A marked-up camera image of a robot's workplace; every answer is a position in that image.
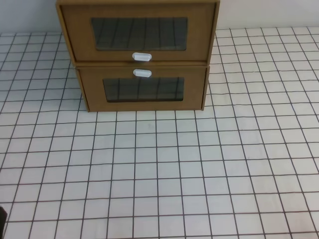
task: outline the wooden cabinet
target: wooden cabinet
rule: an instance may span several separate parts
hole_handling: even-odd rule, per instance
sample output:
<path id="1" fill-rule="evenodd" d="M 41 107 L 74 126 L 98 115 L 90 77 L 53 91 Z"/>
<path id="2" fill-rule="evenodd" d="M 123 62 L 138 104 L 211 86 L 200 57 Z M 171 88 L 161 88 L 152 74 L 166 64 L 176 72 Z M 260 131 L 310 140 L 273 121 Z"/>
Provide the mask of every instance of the wooden cabinet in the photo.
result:
<path id="1" fill-rule="evenodd" d="M 89 111 L 202 109 L 219 0 L 57 0 Z"/>

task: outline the white grid surface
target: white grid surface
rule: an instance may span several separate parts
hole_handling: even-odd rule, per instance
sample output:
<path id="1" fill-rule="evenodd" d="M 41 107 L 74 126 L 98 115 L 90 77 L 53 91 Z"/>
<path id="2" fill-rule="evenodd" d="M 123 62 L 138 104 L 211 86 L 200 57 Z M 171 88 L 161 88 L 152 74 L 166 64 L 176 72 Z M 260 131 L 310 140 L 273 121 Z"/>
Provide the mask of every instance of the white grid surface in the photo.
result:
<path id="1" fill-rule="evenodd" d="M 61 33 L 0 35 L 5 239 L 318 239 L 319 27 L 218 30 L 204 111 L 87 113 Z"/>

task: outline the drawer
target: drawer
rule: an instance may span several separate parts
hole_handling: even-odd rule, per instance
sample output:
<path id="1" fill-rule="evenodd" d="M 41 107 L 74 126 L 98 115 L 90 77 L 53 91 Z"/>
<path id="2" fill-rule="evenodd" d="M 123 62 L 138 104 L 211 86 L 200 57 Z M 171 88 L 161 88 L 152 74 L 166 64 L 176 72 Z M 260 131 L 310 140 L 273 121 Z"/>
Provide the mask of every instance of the drawer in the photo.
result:
<path id="1" fill-rule="evenodd" d="M 89 111 L 202 109 L 209 69 L 83 67 L 77 70 Z"/>
<path id="2" fill-rule="evenodd" d="M 62 4 L 58 9 L 76 65 L 150 58 L 207 62 L 218 6 L 216 2 Z"/>

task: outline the brown cabinet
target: brown cabinet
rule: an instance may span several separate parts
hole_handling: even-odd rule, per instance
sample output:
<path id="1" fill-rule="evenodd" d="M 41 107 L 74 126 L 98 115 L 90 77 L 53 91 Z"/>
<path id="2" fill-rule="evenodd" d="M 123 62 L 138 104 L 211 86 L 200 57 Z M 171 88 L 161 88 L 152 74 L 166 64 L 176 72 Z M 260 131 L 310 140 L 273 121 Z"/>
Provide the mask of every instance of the brown cabinet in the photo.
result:
<path id="1" fill-rule="evenodd" d="M 219 0 L 57 0 L 89 111 L 202 109 Z"/>

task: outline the cabinet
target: cabinet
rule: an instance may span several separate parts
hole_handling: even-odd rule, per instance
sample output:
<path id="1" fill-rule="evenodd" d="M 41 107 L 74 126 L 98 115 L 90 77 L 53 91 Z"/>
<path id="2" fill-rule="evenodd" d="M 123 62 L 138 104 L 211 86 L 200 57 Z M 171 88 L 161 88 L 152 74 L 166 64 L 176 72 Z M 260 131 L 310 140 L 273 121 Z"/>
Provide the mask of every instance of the cabinet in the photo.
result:
<path id="1" fill-rule="evenodd" d="M 204 106 L 219 0 L 57 0 L 89 111 Z"/>

